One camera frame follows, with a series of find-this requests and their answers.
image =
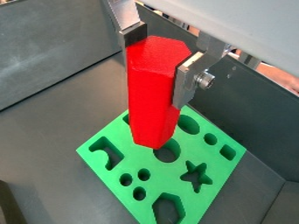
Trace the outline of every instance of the hexagonal hole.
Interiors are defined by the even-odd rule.
[[[185,216],[180,197],[165,192],[154,201],[152,208],[157,224],[178,223]]]

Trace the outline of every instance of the gray wall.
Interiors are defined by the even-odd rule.
[[[98,0],[0,6],[0,110],[118,51]]]

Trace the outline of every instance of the metal bracket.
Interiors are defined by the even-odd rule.
[[[200,32],[196,45],[204,53],[196,52],[176,67],[172,105],[177,109],[192,99],[197,87],[210,87],[214,77],[208,73],[208,69],[232,49],[230,45],[204,32]]]
[[[114,25],[118,44],[122,48],[146,37],[146,26],[140,21],[133,0],[102,0]]]
[[[253,56],[250,56],[249,54],[246,54],[245,52],[241,52],[238,55],[237,61],[241,62],[242,64],[245,64],[253,70],[256,70],[257,65],[261,62],[261,59],[257,59]]]

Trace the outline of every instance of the metal plate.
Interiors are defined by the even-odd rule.
[[[294,0],[144,0],[256,58],[299,76],[299,4]]]

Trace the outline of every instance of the gray floor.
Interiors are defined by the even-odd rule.
[[[125,84],[118,53],[0,112],[0,179],[27,223],[136,223],[74,151],[126,109]],[[260,223],[282,183],[246,152],[201,223]]]

